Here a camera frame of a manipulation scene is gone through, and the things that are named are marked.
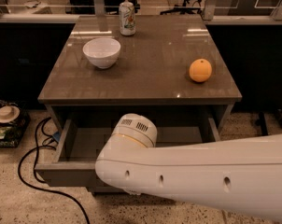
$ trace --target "soda can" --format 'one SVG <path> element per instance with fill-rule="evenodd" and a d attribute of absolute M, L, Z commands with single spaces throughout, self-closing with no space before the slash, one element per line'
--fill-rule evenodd
<path fill-rule="evenodd" d="M 134 4 L 123 2 L 120 4 L 120 32 L 123 35 L 135 33 Z"/>

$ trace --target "speckled floor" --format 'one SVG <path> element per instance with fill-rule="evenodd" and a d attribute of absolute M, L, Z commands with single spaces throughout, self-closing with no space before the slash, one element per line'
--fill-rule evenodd
<path fill-rule="evenodd" d="M 17 148 L 0 148 L 0 223 L 86 223 L 78 206 L 61 195 L 31 189 L 19 180 L 17 170 L 21 157 L 35 147 L 35 126 L 48 116 L 46 111 L 29 111 L 31 122 Z M 265 114 L 270 134 L 282 133 L 275 117 Z M 260 127 L 255 125 L 255 113 L 232 113 L 227 120 L 221 139 L 245 138 L 260 135 Z M 55 126 L 50 121 L 47 133 L 54 133 Z M 42 141 L 45 136 L 38 134 Z M 50 161 L 53 151 L 43 150 L 40 161 Z M 26 181 L 39 187 L 63 191 L 72 195 L 82 204 L 90 223 L 274 223 L 256 217 L 217 210 L 194 203 L 182 203 L 148 195 L 108 194 L 92 196 L 85 188 L 49 188 L 35 181 L 32 167 L 35 155 L 29 156 L 21 168 Z"/>

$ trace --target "table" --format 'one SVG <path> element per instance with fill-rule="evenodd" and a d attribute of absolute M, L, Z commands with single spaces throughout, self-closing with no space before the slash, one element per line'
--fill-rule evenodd
<path fill-rule="evenodd" d="M 119 59 L 106 70 L 91 65 L 82 53 L 87 41 L 103 36 L 121 43 Z M 188 76 L 190 63 L 199 58 L 213 68 L 205 83 Z M 85 186 L 94 192 L 106 187 L 95 188 L 91 170 L 122 114 L 153 120 L 160 143 L 218 141 L 241 94 L 199 15 L 136 16 L 132 36 L 120 34 L 118 16 L 82 16 L 38 100 L 62 138 L 55 163 L 40 164 L 37 171 L 51 186 Z M 76 180 L 65 178 L 78 172 L 85 173 Z"/>

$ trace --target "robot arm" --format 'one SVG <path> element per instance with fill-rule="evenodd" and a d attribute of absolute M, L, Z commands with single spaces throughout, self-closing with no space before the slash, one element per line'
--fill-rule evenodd
<path fill-rule="evenodd" d="M 282 134 L 155 147 L 157 129 L 123 116 L 95 164 L 107 184 L 282 222 Z"/>

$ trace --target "power cord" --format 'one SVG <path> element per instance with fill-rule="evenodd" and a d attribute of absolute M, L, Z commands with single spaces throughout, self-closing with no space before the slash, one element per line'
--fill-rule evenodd
<path fill-rule="evenodd" d="M 36 179 L 38 182 L 40 182 L 40 183 L 45 183 L 44 180 L 41 180 L 40 178 L 37 177 L 37 174 L 36 174 L 36 171 L 35 171 L 35 166 L 36 166 L 37 163 L 38 163 L 39 149 L 41 149 L 41 148 L 48 148 L 48 149 L 56 150 L 56 147 L 50 145 L 51 143 L 55 142 L 55 140 L 52 138 L 52 136 L 51 136 L 50 134 L 47 134 L 47 133 L 45 133 L 45 131 L 44 131 L 44 127 L 45 127 L 46 123 L 47 123 L 49 120 L 50 120 L 50 118 L 45 118 L 45 119 L 41 120 L 41 121 L 37 124 L 37 126 L 36 126 L 36 128 L 35 128 L 35 145 L 36 145 L 36 147 L 34 147 L 34 148 L 32 148 L 31 150 L 29 150 L 29 151 L 21 158 L 21 160 L 20 160 L 20 162 L 19 162 L 19 166 L 18 166 L 18 176 L 19 176 L 19 179 L 21 180 L 21 182 L 22 182 L 23 184 L 25 184 L 26 186 L 28 186 L 28 187 L 30 187 L 30 188 L 32 188 L 32 189 L 37 189 L 37 190 L 41 190 L 41 191 L 45 191 L 45 192 L 49 192 L 49 193 L 59 194 L 59 195 L 62 195 L 62 196 L 64 196 L 64 197 L 67 197 L 67 198 L 71 199 L 71 200 L 74 201 L 74 202 L 78 205 L 78 207 L 81 209 L 81 211 L 82 211 L 82 213 L 83 213 L 83 215 L 84 215 L 84 217 L 85 217 L 85 219 L 86 219 L 86 223 L 87 223 L 87 224 L 90 224 L 89 218 L 88 218 L 88 216 L 87 216 L 87 213 L 86 213 L 84 207 L 81 205 L 81 203 L 80 203 L 77 199 L 75 199 L 74 197 L 72 197 L 71 195 L 69 195 L 69 194 L 67 194 L 67 193 L 64 193 L 64 192 L 61 192 L 61 191 L 58 191 L 58 190 L 43 189 L 43 188 L 34 186 L 34 185 L 32 185 L 32 184 L 26 182 L 26 181 L 22 178 L 22 176 L 21 176 L 21 165 L 22 165 L 22 163 L 24 162 L 24 160 L 25 160 L 31 153 L 33 153 L 33 152 L 36 151 L 35 163 L 34 163 L 34 167 L 33 167 L 33 173 L 34 173 L 35 179 Z M 41 132 L 42 132 L 44 135 L 47 136 L 47 138 L 43 141 L 42 146 L 40 146 L 40 145 L 38 144 L 38 138 L 37 138 L 37 132 L 38 132 L 39 127 L 41 127 Z"/>

